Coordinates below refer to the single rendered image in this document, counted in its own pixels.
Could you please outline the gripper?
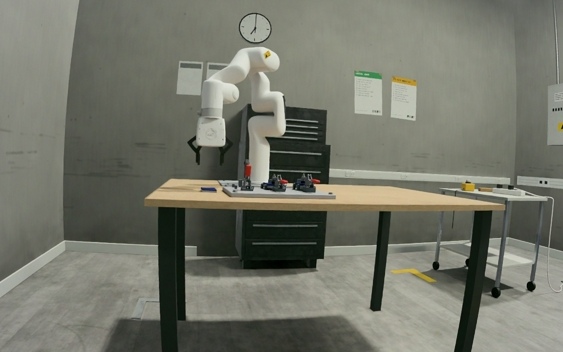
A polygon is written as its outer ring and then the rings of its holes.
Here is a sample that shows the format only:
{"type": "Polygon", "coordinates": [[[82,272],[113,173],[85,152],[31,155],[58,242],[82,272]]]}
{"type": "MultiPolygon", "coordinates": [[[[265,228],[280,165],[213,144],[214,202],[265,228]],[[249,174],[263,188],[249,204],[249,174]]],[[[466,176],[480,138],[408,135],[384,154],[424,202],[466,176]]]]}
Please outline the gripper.
{"type": "Polygon", "coordinates": [[[230,147],[233,145],[233,142],[230,141],[225,136],[225,119],[219,116],[201,116],[197,121],[197,130],[196,135],[191,138],[188,142],[191,149],[194,150],[196,153],[196,162],[200,165],[200,153],[199,150],[202,146],[205,147],[215,147],[219,148],[220,155],[219,155],[219,165],[222,166],[224,163],[224,154],[230,147]],[[193,141],[196,140],[197,149],[192,144],[193,141]],[[225,142],[228,143],[227,147],[223,149],[222,146],[225,145],[225,142]]]}

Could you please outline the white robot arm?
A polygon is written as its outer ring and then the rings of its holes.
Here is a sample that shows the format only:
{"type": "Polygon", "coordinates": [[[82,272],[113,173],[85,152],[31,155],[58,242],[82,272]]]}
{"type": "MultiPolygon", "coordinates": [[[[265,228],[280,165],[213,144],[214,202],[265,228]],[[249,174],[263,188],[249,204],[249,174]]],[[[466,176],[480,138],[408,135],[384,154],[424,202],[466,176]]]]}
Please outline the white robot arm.
{"type": "Polygon", "coordinates": [[[266,47],[247,47],[237,52],[229,66],[203,82],[201,116],[222,117],[223,103],[233,103],[239,97],[234,85],[248,75],[252,83],[252,110],[259,115],[249,119],[249,165],[252,184],[268,182],[270,145],[265,136],[282,136],[286,128],[286,102],[283,93],[270,92],[264,72],[279,69],[277,54],[266,47]],[[217,79],[217,80],[216,80],[217,79]]]}

